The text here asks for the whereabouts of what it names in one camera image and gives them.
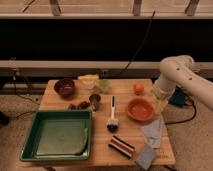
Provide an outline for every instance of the gray floor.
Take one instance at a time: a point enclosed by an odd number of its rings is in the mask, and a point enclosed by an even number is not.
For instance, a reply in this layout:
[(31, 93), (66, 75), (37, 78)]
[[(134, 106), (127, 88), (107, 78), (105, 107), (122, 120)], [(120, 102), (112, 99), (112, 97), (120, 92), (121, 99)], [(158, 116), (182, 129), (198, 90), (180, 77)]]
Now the gray floor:
[[(42, 98), (41, 95), (27, 96), (33, 100)], [(177, 125), (169, 125), (168, 132), (175, 153), (175, 168), (179, 171), (211, 171), (213, 170), (213, 112), (196, 101), (197, 116), (194, 120)], [(20, 113), (38, 109), (38, 105), (16, 95), (0, 95), (0, 110), (8, 116), (15, 117)], [(165, 121), (181, 120), (191, 116), (192, 108), (179, 109), (168, 105), (163, 112)], [(23, 168), (19, 162), (19, 154), (25, 139), (32, 115), (22, 115), (12, 119), (7, 126), (0, 127), (0, 171), (42, 171), (43, 168)], [(136, 171), (138, 167), (99, 167), (87, 169), (65, 169), (60, 171), (90, 171), (90, 170), (123, 170)], [(151, 170), (166, 171), (163, 167)]]

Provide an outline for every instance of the green plastic tray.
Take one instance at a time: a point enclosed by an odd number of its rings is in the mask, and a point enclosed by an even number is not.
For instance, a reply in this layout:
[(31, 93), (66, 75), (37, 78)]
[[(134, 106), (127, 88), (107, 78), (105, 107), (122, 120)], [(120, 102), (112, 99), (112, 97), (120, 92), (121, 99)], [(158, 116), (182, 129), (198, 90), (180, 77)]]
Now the green plastic tray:
[(20, 160), (24, 162), (86, 160), (91, 149), (89, 110), (38, 111), (32, 120)]

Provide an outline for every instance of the orange fruit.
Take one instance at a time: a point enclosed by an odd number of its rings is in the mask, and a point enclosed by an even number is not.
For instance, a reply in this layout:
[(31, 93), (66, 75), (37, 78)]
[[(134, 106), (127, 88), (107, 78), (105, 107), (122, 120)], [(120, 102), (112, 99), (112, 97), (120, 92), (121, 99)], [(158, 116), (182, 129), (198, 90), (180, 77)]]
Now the orange fruit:
[(134, 90), (134, 93), (135, 93), (136, 95), (140, 95), (140, 94), (143, 93), (144, 87), (143, 87), (143, 85), (142, 85), (141, 83), (136, 83), (136, 84), (134, 84), (134, 86), (133, 86), (133, 90)]

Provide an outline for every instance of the brown bowl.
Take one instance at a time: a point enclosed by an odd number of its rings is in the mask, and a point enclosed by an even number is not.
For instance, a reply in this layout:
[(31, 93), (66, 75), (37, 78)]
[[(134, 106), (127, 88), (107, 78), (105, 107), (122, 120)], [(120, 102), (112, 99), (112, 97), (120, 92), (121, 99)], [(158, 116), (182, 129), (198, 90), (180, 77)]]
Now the brown bowl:
[(127, 114), (137, 121), (150, 121), (154, 118), (153, 106), (143, 98), (132, 99), (126, 108)]
[(75, 82), (71, 78), (63, 78), (55, 83), (54, 90), (62, 98), (67, 98), (75, 92)]

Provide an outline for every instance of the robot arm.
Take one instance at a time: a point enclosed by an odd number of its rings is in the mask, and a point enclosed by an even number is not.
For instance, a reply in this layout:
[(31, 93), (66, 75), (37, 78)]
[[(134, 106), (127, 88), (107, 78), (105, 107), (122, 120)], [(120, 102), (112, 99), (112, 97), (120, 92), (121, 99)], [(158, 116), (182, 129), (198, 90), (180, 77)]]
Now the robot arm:
[(181, 85), (213, 110), (213, 83), (194, 74), (193, 66), (194, 60), (187, 55), (164, 58), (160, 62), (161, 75), (153, 85), (153, 92), (160, 100), (169, 99), (176, 85)]

